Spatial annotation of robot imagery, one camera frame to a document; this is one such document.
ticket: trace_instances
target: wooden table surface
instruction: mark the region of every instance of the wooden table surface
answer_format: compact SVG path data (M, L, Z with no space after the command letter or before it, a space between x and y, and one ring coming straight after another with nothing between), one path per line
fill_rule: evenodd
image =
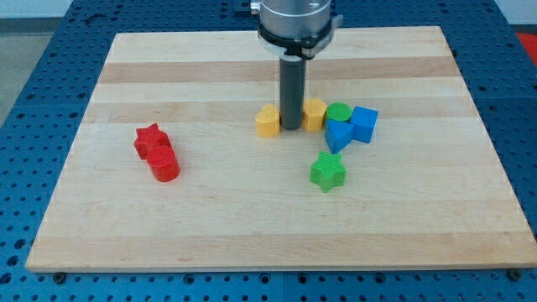
M323 194L322 133L259 138L278 61L255 32L118 34L29 255L36 272L511 268L537 244L437 27L340 29L307 97L379 110ZM158 122L180 176L133 147Z

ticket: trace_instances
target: blue triangular block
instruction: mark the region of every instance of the blue triangular block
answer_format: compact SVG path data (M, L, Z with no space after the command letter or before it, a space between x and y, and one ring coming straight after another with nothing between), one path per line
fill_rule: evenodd
M351 141L354 125L329 119L326 121L325 140L332 154L343 150Z

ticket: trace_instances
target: plastic block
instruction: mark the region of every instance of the plastic block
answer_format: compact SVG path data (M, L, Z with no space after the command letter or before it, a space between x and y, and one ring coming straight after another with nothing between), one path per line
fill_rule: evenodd
M138 128L136 129L136 134L138 137L134 141L134 147L138 152L138 156L141 159L146 159L148 152L157 146L169 146L168 134L163 131L160 131L159 125L154 123L153 125L147 128Z
M161 145L151 148L147 161L154 178L158 181L171 181L179 175L180 166L170 146Z
M326 120L332 119L339 122L348 122L351 119L351 115L351 108L342 102L332 103L326 109Z
M279 112L273 104L261 108L261 112L255 116L258 136L271 138L279 134Z
M373 109L355 107L352 112L351 124L354 125L354 134L352 139L370 143L377 123L378 112Z
M302 127L305 131L320 131L325 121L326 104L321 99L309 99L304 101L304 114Z
M347 171L341 163L341 154L319 152L319 158L311 165L310 181L318 184L323 192L342 186Z
M326 121L325 140L330 152L336 154L343 150L351 141L354 125L334 120Z

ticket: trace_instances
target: blue block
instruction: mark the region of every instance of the blue block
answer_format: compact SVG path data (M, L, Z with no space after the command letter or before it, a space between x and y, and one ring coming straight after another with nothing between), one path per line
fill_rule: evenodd
M378 112L373 109L363 107L354 107L351 116L351 124L354 125L352 139L360 142L369 143L377 123Z
M334 120L326 121L325 139L332 154L343 150L351 141L354 125Z

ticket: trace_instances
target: yellow block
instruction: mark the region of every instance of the yellow block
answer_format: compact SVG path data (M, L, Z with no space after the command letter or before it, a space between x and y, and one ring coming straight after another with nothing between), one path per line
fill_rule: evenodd
M268 104L261 108L261 112L255 116L258 136L270 138L279 134L279 112L273 104Z
M302 127L306 131L320 131L324 125L326 104L321 99L309 99L304 101L304 114L302 115Z

